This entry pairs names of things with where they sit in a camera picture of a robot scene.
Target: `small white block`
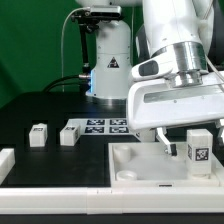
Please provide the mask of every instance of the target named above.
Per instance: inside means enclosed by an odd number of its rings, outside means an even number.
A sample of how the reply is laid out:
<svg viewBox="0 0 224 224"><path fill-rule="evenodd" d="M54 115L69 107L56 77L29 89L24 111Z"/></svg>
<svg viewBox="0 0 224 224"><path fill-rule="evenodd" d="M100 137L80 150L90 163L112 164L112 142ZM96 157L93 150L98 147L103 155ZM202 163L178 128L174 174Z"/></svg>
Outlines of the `small white block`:
<svg viewBox="0 0 224 224"><path fill-rule="evenodd" d="M33 125L30 133L30 147L44 147L47 140L47 125Z"/></svg>
<svg viewBox="0 0 224 224"><path fill-rule="evenodd" d="M80 137L80 125L66 125L60 132L60 144L74 146Z"/></svg>
<svg viewBox="0 0 224 224"><path fill-rule="evenodd" d="M15 164L14 149L2 149L0 152L0 184Z"/></svg>
<svg viewBox="0 0 224 224"><path fill-rule="evenodd" d="M191 175L211 174L212 141L205 129L187 131L186 165Z"/></svg>

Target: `white platform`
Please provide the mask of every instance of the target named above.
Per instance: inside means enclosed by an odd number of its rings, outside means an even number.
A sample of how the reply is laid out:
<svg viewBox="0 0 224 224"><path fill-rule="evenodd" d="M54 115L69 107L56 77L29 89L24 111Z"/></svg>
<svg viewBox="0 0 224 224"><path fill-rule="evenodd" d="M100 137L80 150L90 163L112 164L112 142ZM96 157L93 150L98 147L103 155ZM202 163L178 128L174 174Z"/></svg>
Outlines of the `white platform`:
<svg viewBox="0 0 224 224"><path fill-rule="evenodd" d="M0 189L0 214L224 212L224 168L215 156L211 178L192 179L184 165L185 143L177 144L176 159L165 156L160 143L125 145L132 150L124 147L117 157L114 149L124 144L109 145L111 187ZM118 181L123 169L135 172L135 180Z"/></svg>
<svg viewBox="0 0 224 224"><path fill-rule="evenodd" d="M186 143L176 143L176 145L178 156L171 157L165 154L164 146L161 143L110 144L109 159L112 187L224 186L224 168L213 154L210 177L196 177L188 172L186 166Z"/></svg>

